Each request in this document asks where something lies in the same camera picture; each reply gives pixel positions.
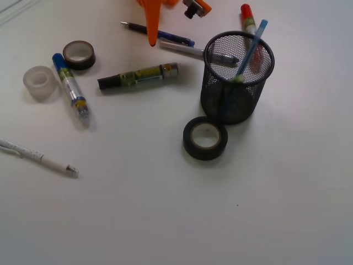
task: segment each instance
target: blue pen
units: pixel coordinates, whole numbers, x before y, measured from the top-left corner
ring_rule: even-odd
[[[124,26],[127,26],[129,29],[147,34],[147,27],[145,27],[145,26],[134,24],[134,23],[128,23],[128,22],[121,22],[121,24]],[[171,40],[171,41],[175,41],[176,43],[187,44],[187,46],[191,46],[191,47],[193,47],[195,45],[195,42],[190,39],[180,37],[177,35],[173,35],[171,33],[167,33],[167,32],[160,31],[160,30],[158,31],[158,37],[164,38],[167,40]]]
[[[259,40],[261,39],[261,36],[262,36],[266,26],[267,26],[267,23],[268,23],[268,21],[265,20],[265,19],[263,19],[261,21],[259,29],[258,29],[258,31],[256,31],[254,39],[253,39],[253,41],[252,41],[252,43],[250,45],[250,48],[249,48],[247,54],[244,57],[244,60],[242,61],[242,64],[240,65],[240,67],[238,69],[236,77],[230,79],[230,81],[235,81],[239,75],[242,75],[244,73],[245,68],[247,67],[248,63],[251,61],[251,59],[254,56],[254,52],[255,52],[256,48],[258,47],[258,45],[259,45]]]

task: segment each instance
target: blue brush handle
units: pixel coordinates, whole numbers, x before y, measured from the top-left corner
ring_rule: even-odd
[[[259,29],[258,29],[258,31],[255,34],[254,40],[252,41],[252,43],[250,45],[250,48],[249,48],[247,54],[244,57],[244,60],[242,61],[241,65],[240,65],[240,67],[238,69],[237,75],[234,78],[230,79],[230,81],[233,81],[233,82],[236,81],[237,77],[244,73],[245,68],[247,67],[248,63],[251,61],[251,59],[254,56],[254,52],[255,52],[256,48],[258,47],[258,45],[259,45],[259,40],[261,39],[261,36],[262,36],[267,24],[268,24],[267,20],[263,19],[261,21]],[[220,111],[218,112],[218,114],[216,116],[216,120],[218,120],[218,119],[220,120],[224,116],[224,114],[227,111],[227,109],[229,109],[229,106],[230,106],[230,104],[232,102],[232,98],[235,96],[236,92],[237,92],[237,88],[233,88],[228,93],[228,96],[226,98],[226,102],[221,107]]]
[[[256,31],[256,35],[254,37],[254,40],[252,41],[252,43],[250,45],[250,48],[249,48],[247,54],[245,55],[244,60],[242,61],[242,64],[240,65],[240,67],[238,69],[237,76],[239,76],[242,73],[244,73],[245,68],[247,67],[248,63],[253,58],[254,52],[255,52],[256,48],[258,47],[258,45],[259,45],[259,40],[261,39],[261,36],[262,36],[266,26],[267,26],[267,23],[268,23],[268,21],[265,20],[265,19],[263,19],[261,21],[259,29],[258,29],[258,31]]]

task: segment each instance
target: blue marker cap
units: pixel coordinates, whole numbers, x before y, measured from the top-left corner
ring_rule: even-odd
[[[68,68],[68,66],[66,65],[65,59],[61,54],[53,55],[53,63],[56,71],[59,71],[62,68]]]

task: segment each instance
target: orange object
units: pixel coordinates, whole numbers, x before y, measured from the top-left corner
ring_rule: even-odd
[[[156,45],[159,26],[159,13],[162,3],[174,6],[178,0],[137,0],[144,7],[146,14],[147,36],[149,44]]]
[[[188,7],[184,14],[190,19],[195,14],[202,18],[212,10],[203,0],[183,0],[183,3]]]

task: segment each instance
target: black tape roll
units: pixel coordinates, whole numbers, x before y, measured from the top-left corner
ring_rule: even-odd
[[[201,126],[207,125],[215,128],[218,133],[218,141],[210,147],[202,147],[194,141],[193,132],[195,129],[202,129]],[[183,133],[184,147],[190,156],[198,160],[213,160],[220,156],[226,148],[228,142],[228,132],[224,125],[217,124],[207,117],[195,118],[186,125]]]
[[[62,53],[67,66],[74,70],[86,70],[91,68],[95,63],[95,54],[92,45],[83,40],[67,44]]]

